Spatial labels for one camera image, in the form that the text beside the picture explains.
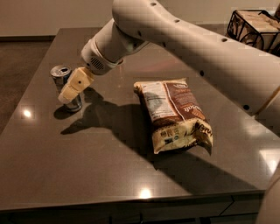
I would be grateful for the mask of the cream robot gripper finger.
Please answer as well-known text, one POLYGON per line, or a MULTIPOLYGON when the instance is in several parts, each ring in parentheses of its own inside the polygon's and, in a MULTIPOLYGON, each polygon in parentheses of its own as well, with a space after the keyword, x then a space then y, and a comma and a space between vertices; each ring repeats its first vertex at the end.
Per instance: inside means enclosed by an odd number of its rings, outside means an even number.
POLYGON ((83 90, 94 81, 94 75, 85 67, 76 68, 67 80, 59 94, 59 101, 63 104, 70 103, 83 90))

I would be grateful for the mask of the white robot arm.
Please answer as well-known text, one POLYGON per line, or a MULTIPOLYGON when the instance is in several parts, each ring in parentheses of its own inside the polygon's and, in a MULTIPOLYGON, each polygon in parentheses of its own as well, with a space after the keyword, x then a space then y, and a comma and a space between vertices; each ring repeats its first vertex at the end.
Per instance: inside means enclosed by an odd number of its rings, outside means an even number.
MULTIPOLYGON (((85 63, 59 94, 68 104, 125 56, 148 43, 162 46, 275 134, 280 133, 278 57, 174 17, 158 0, 114 0, 112 19, 84 46, 85 63)), ((213 132, 185 80, 138 82, 155 129, 156 153, 213 145, 213 132)))

